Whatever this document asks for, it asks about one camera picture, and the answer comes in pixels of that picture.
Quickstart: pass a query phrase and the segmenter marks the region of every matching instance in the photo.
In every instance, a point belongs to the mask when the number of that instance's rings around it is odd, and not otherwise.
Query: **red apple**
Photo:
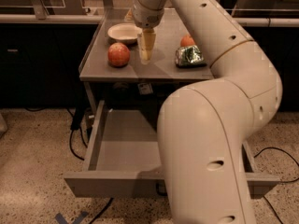
[[[190,36],[190,34],[183,36],[180,40],[181,47],[188,47],[188,46],[193,46],[193,45],[195,45],[195,42],[194,42],[193,38]]]
[[[112,44],[108,49],[109,63],[114,67],[123,67],[129,63],[130,50],[121,42]]]

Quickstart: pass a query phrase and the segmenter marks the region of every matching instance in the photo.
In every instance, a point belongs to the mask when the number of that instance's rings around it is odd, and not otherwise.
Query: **countertop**
[[[80,79],[89,82],[195,82],[212,79],[210,69],[196,67],[182,69],[175,65],[175,52],[180,39],[188,32],[177,12],[166,9],[159,26],[155,28],[156,41],[149,62],[143,63],[139,57],[137,44],[129,46],[131,58],[123,68],[114,68],[108,64],[107,50],[111,40],[107,30],[115,24],[123,23],[128,8],[111,9],[94,40],[86,61],[82,64]]]

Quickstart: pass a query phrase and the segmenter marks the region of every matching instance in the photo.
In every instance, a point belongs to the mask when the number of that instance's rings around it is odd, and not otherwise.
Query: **terrazzo floor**
[[[64,182],[68,171],[80,171],[82,161],[69,150],[72,117],[66,109],[1,109],[8,130],[0,139],[0,223],[89,223],[108,199],[76,198]],[[249,139],[253,154],[280,147],[299,160],[299,113],[278,113]],[[79,131],[74,149],[84,156]],[[287,155],[267,150],[256,158],[261,171],[282,180],[299,176]],[[299,183],[277,185],[266,194],[284,224],[299,219]],[[252,200],[258,224],[280,223],[264,199]],[[115,199],[94,223],[173,223],[166,198]]]

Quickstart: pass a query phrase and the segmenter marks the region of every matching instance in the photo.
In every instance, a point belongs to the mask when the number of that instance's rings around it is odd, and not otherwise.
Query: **black cabinet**
[[[280,73],[283,85],[281,111],[299,110],[299,28],[248,27]]]
[[[0,24],[0,106],[75,106],[96,24]]]

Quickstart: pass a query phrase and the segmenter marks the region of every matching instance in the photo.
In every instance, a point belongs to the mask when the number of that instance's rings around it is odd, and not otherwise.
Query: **white bowl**
[[[132,23],[121,23],[110,27],[108,35],[123,44],[134,44],[137,41],[137,35],[141,32],[142,29]]]

